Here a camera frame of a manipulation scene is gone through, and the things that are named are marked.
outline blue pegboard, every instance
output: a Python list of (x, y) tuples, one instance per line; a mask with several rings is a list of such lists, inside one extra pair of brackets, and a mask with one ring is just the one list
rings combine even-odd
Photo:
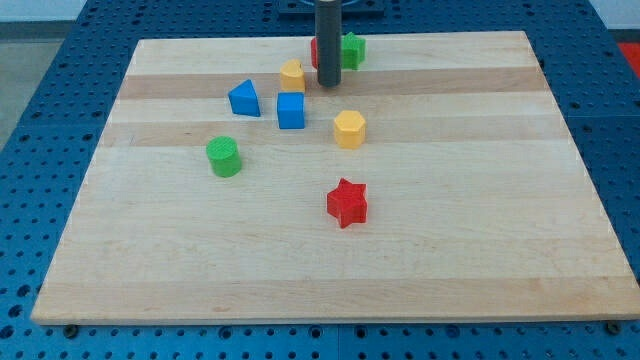
[[(640, 275), (640, 84), (586, 0), (382, 0), (360, 34), (525, 30)], [(61, 327), (29, 320), (141, 38), (310, 35), (274, 1), (89, 0), (0, 155), (0, 359), (640, 358), (640, 322)]]

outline yellow hexagon block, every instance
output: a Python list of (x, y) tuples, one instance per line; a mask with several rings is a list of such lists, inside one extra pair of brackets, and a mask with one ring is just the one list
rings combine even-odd
[(341, 148), (357, 149), (364, 142), (366, 125), (359, 111), (341, 111), (333, 120), (333, 137)]
[(304, 70), (298, 59), (291, 59), (280, 68), (280, 87), (286, 92), (304, 92)]

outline green cylinder block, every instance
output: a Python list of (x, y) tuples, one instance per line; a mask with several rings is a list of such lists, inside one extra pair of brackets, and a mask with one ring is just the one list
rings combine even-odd
[(218, 136), (207, 144), (207, 157), (213, 173), (220, 177), (231, 177), (242, 169), (238, 144), (228, 136)]

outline green block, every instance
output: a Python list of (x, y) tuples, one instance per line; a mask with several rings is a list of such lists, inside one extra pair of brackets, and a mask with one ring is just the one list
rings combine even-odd
[(342, 37), (342, 68), (358, 70), (364, 61), (366, 41), (350, 32)]
[(231, 177), (242, 169), (236, 141), (228, 136), (218, 136), (207, 144), (207, 157), (213, 173), (220, 177)]

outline gray floor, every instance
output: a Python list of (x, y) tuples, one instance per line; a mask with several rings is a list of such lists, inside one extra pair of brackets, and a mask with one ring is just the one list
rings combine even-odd
[(16, 127), (62, 40), (0, 42), (0, 150)]

